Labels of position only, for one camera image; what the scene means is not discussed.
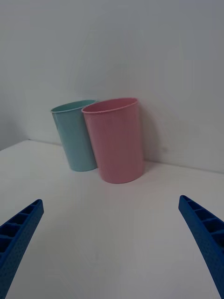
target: plastic cup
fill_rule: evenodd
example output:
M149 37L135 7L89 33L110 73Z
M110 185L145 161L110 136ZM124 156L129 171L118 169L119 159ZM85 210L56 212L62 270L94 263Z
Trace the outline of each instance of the plastic cup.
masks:
M82 114L83 107L95 102L95 100L82 100L51 110L69 166L75 171L97 168Z
M144 170L138 100L112 99L82 109L101 178L126 183Z

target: pink cup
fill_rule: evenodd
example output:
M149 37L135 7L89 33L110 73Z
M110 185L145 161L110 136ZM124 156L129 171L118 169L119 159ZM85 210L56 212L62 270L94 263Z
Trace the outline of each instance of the pink cup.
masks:
M101 178L126 183L144 170L138 100L112 99L82 109Z

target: light blue cup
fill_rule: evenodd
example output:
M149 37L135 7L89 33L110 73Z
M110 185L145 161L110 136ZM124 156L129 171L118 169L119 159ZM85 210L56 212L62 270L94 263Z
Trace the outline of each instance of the light blue cup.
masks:
M69 166L75 171L88 171L97 168L82 114L83 107L95 102L95 100L83 100L61 105L51 110Z

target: white table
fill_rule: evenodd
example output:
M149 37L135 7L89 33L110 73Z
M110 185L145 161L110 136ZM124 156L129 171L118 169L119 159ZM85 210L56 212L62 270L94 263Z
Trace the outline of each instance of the white table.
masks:
M113 185L71 171L58 145L1 151L0 224L38 198L45 211L7 299L219 299L181 194L224 219L222 174L147 164Z

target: cup rim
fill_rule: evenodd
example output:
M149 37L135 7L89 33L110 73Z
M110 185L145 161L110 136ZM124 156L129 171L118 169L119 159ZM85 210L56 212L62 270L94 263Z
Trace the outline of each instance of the cup rim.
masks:
M115 98L115 99L109 99L109 100L104 100L104 101L101 101L101 102L96 102L96 103L93 103L92 105L93 106L96 106L96 105L101 105L101 103L105 103L105 102L108 102L108 101L116 101L116 100L132 100L132 102L130 102L129 104L125 104L121 107L117 107L117 108L112 108L112 109L106 109L106 110L98 110L98 111L86 111L86 107L82 108L82 113L84 114L100 114L100 113L107 113L107 112L111 112L111 111L116 111L116 110L121 110L121 109L124 109L124 108L127 108L127 107L130 107L130 106L133 106L133 105L136 105L138 103L138 99L137 98L131 98L131 97L126 97L126 98Z
M55 114L55 113L65 113L65 112L69 112L69 111L73 111L73 110L78 110L78 109L83 109L86 106L95 104L97 102L97 100L80 100L80 101L75 101L75 102L71 102L71 103L66 103L66 104L62 104L59 105L57 107L54 107L51 109L51 113ZM71 108L64 110L64 108L66 108L66 106L71 106Z

